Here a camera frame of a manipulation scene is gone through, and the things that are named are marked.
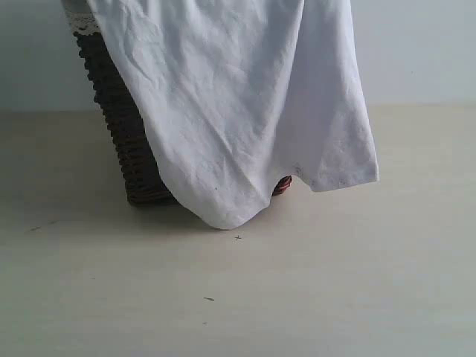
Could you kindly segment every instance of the white cloth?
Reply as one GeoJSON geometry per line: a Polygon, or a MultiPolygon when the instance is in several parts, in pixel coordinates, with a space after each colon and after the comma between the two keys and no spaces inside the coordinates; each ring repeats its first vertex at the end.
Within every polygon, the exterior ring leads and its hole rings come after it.
{"type": "Polygon", "coordinates": [[[88,0],[164,183],[217,228],[378,178],[350,0],[88,0]]]}

